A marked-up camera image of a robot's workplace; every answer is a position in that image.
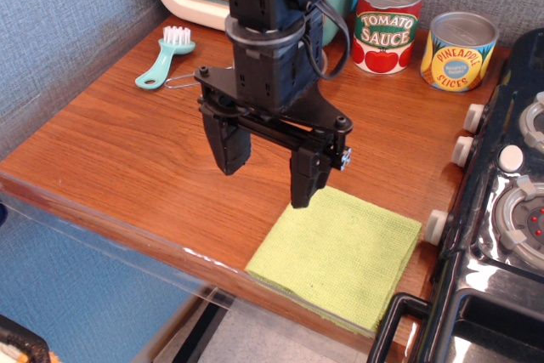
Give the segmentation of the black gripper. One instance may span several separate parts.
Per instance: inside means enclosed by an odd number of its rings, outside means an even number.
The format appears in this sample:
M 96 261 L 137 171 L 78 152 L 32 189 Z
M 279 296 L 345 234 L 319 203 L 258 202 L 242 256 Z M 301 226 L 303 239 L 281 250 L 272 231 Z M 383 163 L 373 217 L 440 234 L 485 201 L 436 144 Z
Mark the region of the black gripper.
M 291 199 L 309 205 L 331 169 L 350 161 L 352 121 L 319 90 L 322 47 L 303 34 L 266 41 L 234 37 L 231 68 L 202 66 L 200 112 L 218 168 L 232 175 L 249 159 L 257 135 L 292 151 Z

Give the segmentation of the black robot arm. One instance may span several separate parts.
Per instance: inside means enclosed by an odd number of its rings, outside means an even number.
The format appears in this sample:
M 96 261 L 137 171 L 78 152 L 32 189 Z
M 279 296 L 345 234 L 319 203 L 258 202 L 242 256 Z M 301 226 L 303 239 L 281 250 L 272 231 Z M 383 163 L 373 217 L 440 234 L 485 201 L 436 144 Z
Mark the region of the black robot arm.
M 204 129 L 223 173 L 240 169 L 252 153 L 252 136 L 281 145 L 290 159 L 291 203 L 308 206 L 332 169 L 343 169 L 351 150 L 352 121 L 319 89 L 323 24 L 342 33 L 344 18 L 327 0 L 229 0 L 225 33 L 231 68 L 203 66 L 195 79 Z

